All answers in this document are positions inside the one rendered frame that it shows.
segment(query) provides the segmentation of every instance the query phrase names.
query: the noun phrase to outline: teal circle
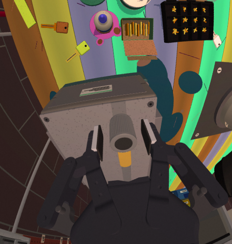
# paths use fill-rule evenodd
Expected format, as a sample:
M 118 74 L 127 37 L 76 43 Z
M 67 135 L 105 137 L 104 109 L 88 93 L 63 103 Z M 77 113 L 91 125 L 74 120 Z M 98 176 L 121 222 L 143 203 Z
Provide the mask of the teal circle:
M 186 71 L 179 77 L 180 88 L 188 94 L 199 92 L 202 88 L 202 84 L 203 82 L 199 74 L 193 71 Z
M 96 6 L 103 3 L 105 0 L 81 0 L 82 3 L 88 6 Z

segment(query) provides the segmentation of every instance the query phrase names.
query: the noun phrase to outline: yellow sticky note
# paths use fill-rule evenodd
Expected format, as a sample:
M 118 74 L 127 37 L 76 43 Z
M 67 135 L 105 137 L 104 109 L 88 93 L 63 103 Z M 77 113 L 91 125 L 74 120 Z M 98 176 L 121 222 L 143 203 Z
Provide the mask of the yellow sticky note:
M 31 14 L 29 7 L 25 0 L 14 0 L 24 22 L 26 23 L 27 27 L 30 28 L 34 24 L 36 24 L 33 15 Z

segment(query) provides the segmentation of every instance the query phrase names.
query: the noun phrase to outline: brick wall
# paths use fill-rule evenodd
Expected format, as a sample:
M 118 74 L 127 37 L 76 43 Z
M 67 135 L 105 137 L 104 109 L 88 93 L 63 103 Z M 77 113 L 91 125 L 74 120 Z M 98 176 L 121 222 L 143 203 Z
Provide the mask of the brick wall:
M 4 11 L 0 0 L 0 11 Z M 0 17 L 0 32 L 10 32 Z M 20 203 L 39 156 L 48 140 L 39 114 L 42 107 L 26 75 L 12 36 L 0 37 L 0 228 L 12 231 Z M 38 227 L 36 218 L 63 164 L 52 144 L 46 150 L 31 186 L 17 233 L 60 239 L 62 234 Z M 91 195 L 81 184 L 74 203 L 75 220 Z

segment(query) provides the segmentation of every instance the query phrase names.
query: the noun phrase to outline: ribbed knob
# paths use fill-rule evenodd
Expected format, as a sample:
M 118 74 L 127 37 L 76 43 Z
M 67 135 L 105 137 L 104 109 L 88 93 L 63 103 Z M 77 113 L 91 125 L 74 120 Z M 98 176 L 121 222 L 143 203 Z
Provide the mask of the ribbed knob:
M 137 145 L 137 138 L 131 118 L 117 114 L 110 120 L 110 146 L 116 152 L 128 152 Z

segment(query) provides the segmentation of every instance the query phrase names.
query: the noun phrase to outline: green round object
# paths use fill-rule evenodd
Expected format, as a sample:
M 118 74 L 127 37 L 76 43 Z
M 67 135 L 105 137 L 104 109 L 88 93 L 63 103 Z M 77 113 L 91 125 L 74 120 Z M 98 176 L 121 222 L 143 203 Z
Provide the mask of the green round object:
M 105 0 L 81 0 L 82 3 L 88 6 L 96 6 L 103 3 Z

